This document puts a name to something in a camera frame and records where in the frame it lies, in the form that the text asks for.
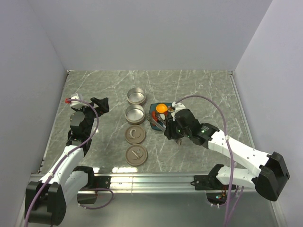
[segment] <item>black clamp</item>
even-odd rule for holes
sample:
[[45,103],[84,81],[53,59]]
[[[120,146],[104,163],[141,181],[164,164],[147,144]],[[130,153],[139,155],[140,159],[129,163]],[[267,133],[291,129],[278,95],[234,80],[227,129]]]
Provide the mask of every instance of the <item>black clamp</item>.
[[277,201],[290,175],[282,155],[274,152],[267,157],[269,160],[265,166],[260,165],[261,172],[252,182],[261,196],[270,201]]
[[[92,106],[96,104],[98,107],[94,108],[98,114],[98,117],[109,112],[108,98],[97,99],[95,97],[90,99]],[[74,145],[78,146],[84,141],[86,141],[91,134],[94,120],[96,115],[94,111],[88,107],[83,106],[80,109],[72,108],[75,112],[70,116],[70,127],[67,135],[66,146]],[[89,140],[85,145],[82,146],[84,151],[84,156],[87,154],[90,148],[91,140]]]
[[[24,218],[31,202],[42,185],[42,181],[31,181],[27,185]],[[66,203],[63,190],[61,185],[55,182],[47,184],[43,189],[30,211],[29,222],[58,226],[63,221],[65,213]]]
[[[222,190],[224,185],[216,178],[222,164],[216,164],[208,175],[195,175],[194,181],[190,185],[195,187],[196,191]],[[232,185],[232,190],[236,189],[236,185]]]
[[188,137],[194,144],[208,149],[208,142],[212,140],[212,135],[219,131],[211,124],[200,124],[189,109],[178,111],[175,118],[175,121],[172,117],[166,120],[164,135],[169,140]]
[[[88,166],[77,166],[74,171],[83,171],[88,174],[88,183],[82,188],[82,191],[90,191],[92,188],[106,188],[110,187],[111,176],[95,176],[93,168]],[[97,192],[95,194],[77,194],[77,201],[79,204],[94,204],[97,200]]]

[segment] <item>orange object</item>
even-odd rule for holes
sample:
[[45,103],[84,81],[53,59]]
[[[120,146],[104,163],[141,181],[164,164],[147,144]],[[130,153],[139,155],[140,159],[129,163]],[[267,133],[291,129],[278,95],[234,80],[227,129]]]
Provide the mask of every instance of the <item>orange object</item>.
[[164,113],[167,111],[167,106],[163,103],[160,103],[156,106],[156,111],[160,114]]

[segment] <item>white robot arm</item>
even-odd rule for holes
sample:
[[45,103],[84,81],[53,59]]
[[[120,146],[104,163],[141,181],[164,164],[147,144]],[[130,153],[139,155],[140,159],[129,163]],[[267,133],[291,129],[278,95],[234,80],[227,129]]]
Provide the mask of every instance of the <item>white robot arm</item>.
[[[195,144],[217,151],[230,158],[227,140],[232,148],[233,160],[246,169],[234,169],[233,184],[255,188],[264,198],[276,201],[288,181],[290,175],[282,155],[274,152],[272,155],[253,149],[229,136],[215,126],[203,123],[194,117],[191,111],[181,103],[173,103],[175,112],[166,122],[164,135],[170,139],[188,137]],[[222,185],[228,185],[231,168],[216,165],[212,176]]]
[[61,157],[40,181],[27,185],[26,223],[29,217],[28,222],[57,226],[63,221],[66,204],[81,188],[96,188],[93,168],[77,165],[89,151],[95,118],[109,111],[108,98],[91,98],[91,103],[81,100],[80,94],[66,99],[75,112],[70,116],[71,130]]

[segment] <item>marble surface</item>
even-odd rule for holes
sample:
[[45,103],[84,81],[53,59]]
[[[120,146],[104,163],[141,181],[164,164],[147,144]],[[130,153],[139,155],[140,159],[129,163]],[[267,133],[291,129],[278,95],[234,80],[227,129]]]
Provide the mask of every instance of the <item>marble surface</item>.
[[[147,102],[143,105],[146,112],[152,103],[173,102],[192,94],[206,96],[222,109],[227,119],[229,135],[250,145],[227,71],[71,71],[65,84],[42,173],[51,168],[64,150],[70,125],[69,117],[73,113],[64,101],[75,92],[83,94],[86,101],[91,97],[108,97],[110,106],[110,112],[100,118],[98,132],[80,165],[94,167],[95,172],[99,173],[195,172],[210,171],[215,164],[229,166],[229,158],[199,147],[190,140],[184,138],[181,146],[167,140],[162,132],[152,130],[147,120],[141,126],[146,131],[146,139],[142,145],[148,151],[148,159],[142,166],[129,166],[125,152],[130,145],[125,141],[124,134],[130,125],[126,122],[124,111],[129,106],[126,94],[133,87],[141,87],[146,92]],[[223,128],[220,114],[211,103],[200,98],[190,98],[182,103],[200,122]]]

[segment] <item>metal tin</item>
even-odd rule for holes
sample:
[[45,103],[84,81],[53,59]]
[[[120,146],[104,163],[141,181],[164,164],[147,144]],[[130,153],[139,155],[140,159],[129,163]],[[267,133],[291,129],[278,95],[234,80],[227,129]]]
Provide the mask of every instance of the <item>metal tin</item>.
[[130,124],[141,124],[145,120],[145,111],[140,105],[130,105],[125,110],[125,118]]
[[134,87],[127,92],[127,101],[129,104],[143,105],[146,102],[145,92],[139,87]]

